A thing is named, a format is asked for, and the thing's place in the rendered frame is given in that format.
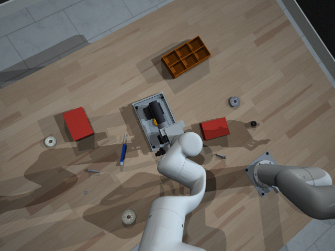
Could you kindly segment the white ring spacer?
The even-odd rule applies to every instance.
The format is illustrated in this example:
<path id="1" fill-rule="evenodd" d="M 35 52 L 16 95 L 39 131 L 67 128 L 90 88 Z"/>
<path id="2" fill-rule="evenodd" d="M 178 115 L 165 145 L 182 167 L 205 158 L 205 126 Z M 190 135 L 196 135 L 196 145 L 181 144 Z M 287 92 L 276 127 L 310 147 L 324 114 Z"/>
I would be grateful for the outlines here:
<path id="1" fill-rule="evenodd" d="M 128 215 L 130 215 L 130 218 L 127 218 Z M 136 214 L 131 209 L 125 210 L 122 214 L 122 221 L 125 224 L 131 224 L 135 221 L 135 219 L 136 219 Z"/>

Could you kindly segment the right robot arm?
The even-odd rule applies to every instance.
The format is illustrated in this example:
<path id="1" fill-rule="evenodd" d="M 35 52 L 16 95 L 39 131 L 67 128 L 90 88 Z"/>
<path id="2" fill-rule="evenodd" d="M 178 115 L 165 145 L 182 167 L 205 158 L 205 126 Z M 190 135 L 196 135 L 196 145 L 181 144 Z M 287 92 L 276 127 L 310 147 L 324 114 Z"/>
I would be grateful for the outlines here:
<path id="1" fill-rule="evenodd" d="M 278 165 L 262 160 L 255 165 L 253 177 L 258 185 L 272 187 L 276 193 L 281 191 L 309 217 L 317 220 L 335 219 L 335 185 L 332 185 L 330 175 L 323 169 Z"/>

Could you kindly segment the brown compartment tray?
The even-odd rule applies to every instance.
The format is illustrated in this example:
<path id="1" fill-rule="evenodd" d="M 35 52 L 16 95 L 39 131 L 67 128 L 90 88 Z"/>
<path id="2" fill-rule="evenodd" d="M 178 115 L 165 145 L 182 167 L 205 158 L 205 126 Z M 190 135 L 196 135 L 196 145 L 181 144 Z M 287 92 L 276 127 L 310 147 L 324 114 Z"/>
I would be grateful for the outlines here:
<path id="1" fill-rule="evenodd" d="M 181 45 L 161 58 L 173 77 L 180 76 L 211 56 L 199 36 Z"/>

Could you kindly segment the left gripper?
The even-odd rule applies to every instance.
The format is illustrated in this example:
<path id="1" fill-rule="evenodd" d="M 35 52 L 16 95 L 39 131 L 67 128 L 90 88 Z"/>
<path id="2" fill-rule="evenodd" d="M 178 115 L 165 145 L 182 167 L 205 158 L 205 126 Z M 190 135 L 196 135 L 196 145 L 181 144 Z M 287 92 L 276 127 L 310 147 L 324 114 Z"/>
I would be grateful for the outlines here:
<path id="1" fill-rule="evenodd" d="M 170 142 L 167 143 L 166 145 L 160 147 L 159 151 L 157 151 L 157 153 L 155 153 L 156 157 L 164 155 L 168 151 L 169 148 L 170 148 Z"/>

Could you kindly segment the red rectangular block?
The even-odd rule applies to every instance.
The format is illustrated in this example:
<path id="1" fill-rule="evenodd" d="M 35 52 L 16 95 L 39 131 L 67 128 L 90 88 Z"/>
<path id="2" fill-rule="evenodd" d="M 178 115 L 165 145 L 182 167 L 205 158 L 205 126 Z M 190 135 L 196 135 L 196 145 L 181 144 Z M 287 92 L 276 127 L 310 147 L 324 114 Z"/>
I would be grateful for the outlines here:
<path id="1" fill-rule="evenodd" d="M 204 140 L 230 134 L 225 117 L 203 122 L 199 125 Z"/>
<path id="2" fill-rule="evenodd" d="M 62 114 L 74 141 L 94 134 L 82 107 Z"/>

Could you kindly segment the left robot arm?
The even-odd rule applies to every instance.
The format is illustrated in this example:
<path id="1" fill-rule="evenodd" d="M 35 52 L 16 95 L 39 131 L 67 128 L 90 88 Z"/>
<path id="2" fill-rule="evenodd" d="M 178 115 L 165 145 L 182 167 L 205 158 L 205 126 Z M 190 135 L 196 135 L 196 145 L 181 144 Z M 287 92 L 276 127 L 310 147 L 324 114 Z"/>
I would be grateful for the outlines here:
<path id="1" fill-rule="evenodd" d="M 188 187 L 190 196 L 163 196 L 151 205 L 138 251 L 206 251 L 182 242 L 185 216 L 201 202 L 206 188 L 206 172 L 186 157 L 198 155 L 203 147 L 200 136 L 183 131 L 181 120 L 159 129 L 167 135 L 170 148 L 160 158 L 160 174 Z"/>

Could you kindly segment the blue screwdriver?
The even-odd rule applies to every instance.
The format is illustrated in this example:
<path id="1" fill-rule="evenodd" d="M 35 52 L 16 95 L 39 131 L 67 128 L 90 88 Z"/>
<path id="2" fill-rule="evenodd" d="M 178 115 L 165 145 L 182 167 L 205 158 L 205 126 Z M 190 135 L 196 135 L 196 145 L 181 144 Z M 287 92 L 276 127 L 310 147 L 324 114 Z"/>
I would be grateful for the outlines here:
<path id="1" fill-rule="evenodd" d="M 120 159 L 120 164 L 119 165 L 123 165 L 126 147 L 127 147 L 127 145 L 126 145 L 126 140 L 125 140 L 125 144 L 123 144 L 123 146 L 122 146 L 122 153 L 121 153 L 121 159 Z"/>

